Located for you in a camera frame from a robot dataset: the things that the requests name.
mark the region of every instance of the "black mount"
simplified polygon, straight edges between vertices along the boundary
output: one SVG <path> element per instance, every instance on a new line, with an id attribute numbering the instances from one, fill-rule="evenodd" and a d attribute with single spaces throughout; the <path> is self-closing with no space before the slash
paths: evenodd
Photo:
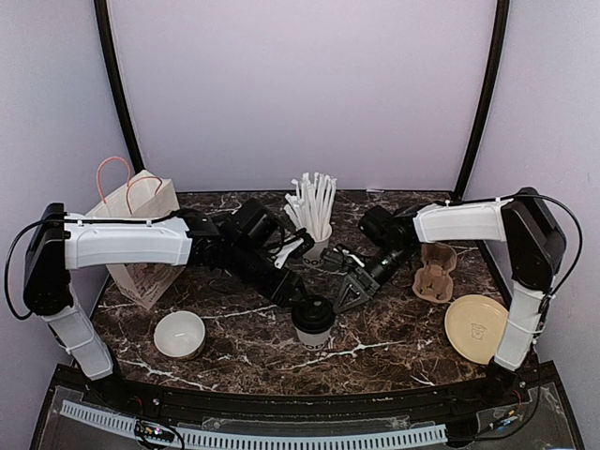
<path id="1" fill-rule="evenodd" d="M 215 219 L 198 212 L 182 215 L 190 231 L 192 250 L 187 265 L 226 270 L 279 307 L 308 305 L 309 295 L 302 278 L 286 267 L 277 269 L 273 255 L 266 254 L 267 242 L 282 223 L 258 200 L 245 202 L 234 214 Z M 296 232 L 291 242 L 303 243 L 290 255 L 299 258 L 314 245 L 306 232 Z M 285 244 L 281 240 L 278 246 Z"/>
<path id="2" fill-rule="evenodd" d="M 25 254 L 23 301 L 38 316 L 50 316 L 73 306 L 68 287 L 70 273 L 65 267 L 65 215 L 62 203 L 49 204 L 41 218 L 56 222 L 37 228 Z"/>
<path id="3" fill-rule="evenodd" d="M 325 261 L 348 269 L 334 304 L 336 313 L 366 303 L 411 258 L 419 248 L 413 218 L 423 206 L 401 206 L 394 214 L 381 206 L 369 209 L 358 222 L 358 228 L 380 249 L 364 264 L 348 249 L 338 247 L 323 252 Z"/>
<path id="4" fill-rule="evenodd" d="M 516 198 L 502 207 L 506 245 L 513 280 L 527 289 L 547 293 L 559 271 L 566 249 L 566 237 L 546 204 L 522 195 L 538 195 L 524 187 Z"/>

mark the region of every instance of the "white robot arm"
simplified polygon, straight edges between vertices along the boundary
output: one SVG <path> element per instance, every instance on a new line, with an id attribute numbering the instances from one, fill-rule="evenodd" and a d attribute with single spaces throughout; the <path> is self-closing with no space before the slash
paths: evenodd
<path id="1" fill-rule="evenodd" d="M 380 206 L 370 209 L 360 220 L 359 229 L 380 247 L 373 258 L 362 262 L 343 249 L 327 250 L 323 255 L 332 263 L 351 267 L 334 311 L 346 311 L 372 298 L 420 243 L 506 242 L 513 268 L 513 298 L 494 361 L 508 370 L 518 369 L 539 333 L 566 247 L 563 231 L 548 208 L 534 198 L 536 195 L 535 189 L 525 187 L 514 198 L 504 200 L 411 205 L 394 214 Z"/>
<path id="2" fill-rule="evenodd" d="M 305 230 L 267 253 L 267 240 L 281 224 L 257 201 L 220 219 L 194 211 L 180 216 L 96 219 L 67 215 L 60 203 L 46 209 L 27 249 L 23 300 L 51 327 L 89 380 L 109 377 L 115 361 L 82 311 L 71 270 L 121 263 L 206 265 L 236 275 L 276 305 L 308 302 L 302 279 L 283 267 L 288 257 L 312 247 Z"/>

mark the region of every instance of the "brown cup carrier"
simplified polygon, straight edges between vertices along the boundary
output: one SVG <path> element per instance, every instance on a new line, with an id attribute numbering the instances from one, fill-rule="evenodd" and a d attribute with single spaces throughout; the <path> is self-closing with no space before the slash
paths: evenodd
<path id="1" fill-rule="evenodd" d="M 457 268 L 457 253 L 446 244 L 423 244 L 423 267 L 416 271 L 412 291 L 419 298 L 433 303 L 446 303 L 452 298 L 454 282 L 450 272 Z"/>

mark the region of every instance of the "pink bag handle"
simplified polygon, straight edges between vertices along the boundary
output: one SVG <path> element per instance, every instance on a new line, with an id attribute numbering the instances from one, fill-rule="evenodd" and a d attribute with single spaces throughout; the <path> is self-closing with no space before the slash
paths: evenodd
<path id="1" fill-rule="evenodd" d="M 127 167 L 127 186 L 129 186 L 129 181 L 131 180 L 131 166 L 123 158 L 107 157 L 102 162 L 100 162 L 100 165 L 97 166 L 97 171 L 96 171 L 96 184 L 97 184 L 97 191 L 100 194 L 100 199 L 102 199 L 104 204 L 106 204 L 106 197 L 104 196 L 104 190 L 102 190 L 102 182 L 100 181 L 100 172 L 102 171 L 102 168 L 111 161 L 121 161 L 123 164 L 125 164 Z"/>
<path id="2" fill-rule="evenodd" d="M 130 214 L 133 214 L 133 213 L 131 212 L 131 204 L 129 203 L 129 192 L 131 191 L 131 188 L 133 188 L 133 185 L 135 185 L 138 181 L 147 180 L 148 178 L 154 178 L 155 180 L 158 180 L 160 182 L 160 183 L 158 183 L 157 190 L 154 191 L 154 195 L 157 195 L 158 190 L 162 186 L 162 179 L 160 179 L 157 176 L 154 176 L 154 175 L 143 176 L 142 178 L 138 178 L 131 184 L 129 183 L 129 181 L 127 181 L 127 192 L 125 193 L 125 200 L 127 202 L 127 209 L 129 210 Z"/>

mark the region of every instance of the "white wall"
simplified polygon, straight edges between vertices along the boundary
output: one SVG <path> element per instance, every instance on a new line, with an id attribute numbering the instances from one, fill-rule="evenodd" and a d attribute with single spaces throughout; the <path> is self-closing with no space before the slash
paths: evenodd
<path id="1" fill-rule="evenodd" d="M 454 187 L 495 1 L 110 5 L 144 160 L 180 190 Z"/>
<path id="2" fill-rule="evenodd" d="M 0 2 L 0 206 L 5 255 L 13 236 L 47 203 L 85 212 L 97 201 L 95 169 L 126 148 L 104 69 L 92 1 Z M 106 185 L 126 176 L 107 168 Z M 23 254 L 11 270 L 12 297 L 23 311 Z M 74 278 L 89 310 L 104 270 Z M 68 359 L 34 317 L 17 322 L 0 299 L 2 448 L 28 448 L 57 362 Z"/>
<path id="3" fill-rule="evenodd" d="M 554 301 L 539 350 L 553 359 L 589 448 L 600 442 L 600 3 L 512 2 L 505 51 L 469 197 L 534 186 L 572 207 L 579 267 Z M 577 245 L 567 216 L 557 216 Z M 507 272 L 506 254 L 495 255 Z M 572 260 L 569 252 L 563 266 Z"/>

